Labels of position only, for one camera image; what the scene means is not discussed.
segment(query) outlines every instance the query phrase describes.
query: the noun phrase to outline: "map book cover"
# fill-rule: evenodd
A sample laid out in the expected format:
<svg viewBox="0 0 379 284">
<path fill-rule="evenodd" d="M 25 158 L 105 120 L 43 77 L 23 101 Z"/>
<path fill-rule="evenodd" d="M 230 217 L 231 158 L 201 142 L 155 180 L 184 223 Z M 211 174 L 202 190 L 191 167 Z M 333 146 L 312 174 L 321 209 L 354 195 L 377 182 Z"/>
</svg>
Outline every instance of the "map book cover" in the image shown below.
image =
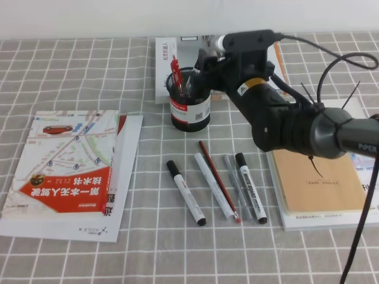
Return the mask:
<svg viewBox="0 0 379 284">
<path fill-rule="evenodd" d="M 104 215 L 118 111 L 39 111 L 2 210 L 4 218 Z"/>
</svg>

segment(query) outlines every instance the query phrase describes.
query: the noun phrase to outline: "black marker cap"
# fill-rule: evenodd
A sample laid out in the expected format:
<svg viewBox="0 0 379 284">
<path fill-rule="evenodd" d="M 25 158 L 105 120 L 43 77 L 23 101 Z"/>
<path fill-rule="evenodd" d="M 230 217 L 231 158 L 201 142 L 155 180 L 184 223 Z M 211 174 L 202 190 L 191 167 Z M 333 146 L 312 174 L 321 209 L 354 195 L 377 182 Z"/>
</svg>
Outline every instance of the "black marker cap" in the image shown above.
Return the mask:
<svg viewBox="0 0 379 284">
<path fill-rule="evenodd" d="M 245 161 L 245 157 L 242 153 L 236 154 L 236 161 L 237 161 L 237 164 L 239 167 L 247 166 L 246 161 Z"/>
<path fill-rule="evenodd" d="M 197 224 L 198 224 L 199 226 L 204 226 L 206 223 L 207 223 L 207 220 L 205 220 L 205 218 L 200 219 L 199 221 L 197 221 Z"/>
<path fill-rule="evenodd" d="M 263 217 L 263 218 L 259 219 L 258 222 L 260 223 L 260 225 L 266 224 L 267 223 L 267 217 Z"/>
<path fill-rule="evenodd" d="M 178 168 L 176 167 L 176 164 L 174 163 L 173 160 L 168 161 L 166 165 L 167 165 L 168 170 L 170 171 L 170 174 L 172 175 L 173 178 L 177 175 L 180 175 L 180 172 L 179 172 Z"/>
</svg>

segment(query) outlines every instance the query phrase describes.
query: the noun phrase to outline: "white wall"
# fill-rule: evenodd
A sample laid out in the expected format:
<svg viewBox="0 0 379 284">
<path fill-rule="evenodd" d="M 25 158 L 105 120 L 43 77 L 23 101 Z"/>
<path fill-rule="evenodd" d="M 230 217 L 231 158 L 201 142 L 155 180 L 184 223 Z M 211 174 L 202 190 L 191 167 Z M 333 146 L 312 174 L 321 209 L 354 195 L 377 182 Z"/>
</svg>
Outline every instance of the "white wall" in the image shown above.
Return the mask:
<svg viewBox="0 0 379 284">
<path fill-rule="evenodd" d="M 378 0 L 1 0 L 0 38 L 379 30 Z"/>
</svg>

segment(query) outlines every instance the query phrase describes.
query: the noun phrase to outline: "red pen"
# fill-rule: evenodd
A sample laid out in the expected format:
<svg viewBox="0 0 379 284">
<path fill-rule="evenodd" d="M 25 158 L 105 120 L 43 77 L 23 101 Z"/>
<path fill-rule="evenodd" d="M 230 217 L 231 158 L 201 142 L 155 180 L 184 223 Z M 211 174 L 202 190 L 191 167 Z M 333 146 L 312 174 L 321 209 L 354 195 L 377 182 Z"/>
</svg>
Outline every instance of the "red pen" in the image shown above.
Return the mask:
<svg viewBox="0 0 379 284">
<path fill-rule="evenodd" d="M 175 58 L 175 55 L 172 57 L 173 59 L 171 61 L 171 71 L 172 76 L 174 77 L 174 84 L 179 89 L 180 95 L 183 96 L 182 75 L 180 73 L 179 62 L 178 59 Z"/>
</svg>

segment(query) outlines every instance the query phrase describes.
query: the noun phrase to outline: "orange stripe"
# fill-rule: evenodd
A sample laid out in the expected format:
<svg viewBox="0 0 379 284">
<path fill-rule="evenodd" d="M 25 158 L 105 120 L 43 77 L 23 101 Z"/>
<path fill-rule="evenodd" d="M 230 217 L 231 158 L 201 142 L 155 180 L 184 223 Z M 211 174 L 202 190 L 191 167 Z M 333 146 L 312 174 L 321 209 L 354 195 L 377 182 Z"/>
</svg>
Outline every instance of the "orange stripe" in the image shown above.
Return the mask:
<svg viewBox="0 0 379 284">
<path fill-rule="evenodd" d="M 277 54 L 277 59 L 278 59 L 278 62 L 279 62 L 280 70 L 282 71 L 282 74 L 283 74 L 285 82 L 288 84 L 287 74 L 285 73 L 282 57 L 280 56 L 279 44 L 275 43 L 274 47 L 275 47 L 275 53 Z"/>
<path fill-rule="evenodd" d="M 250 79 L 250 80 L 245 82 L 245 84 L 248 88 L 251 88 L 251 87 L 258 85 L 258 84 L 266 84 L 266 83 L 267 83 L 266 80 L 262 79 L 262 78 L 253 78 L 253 79 Z"/>
</svg>

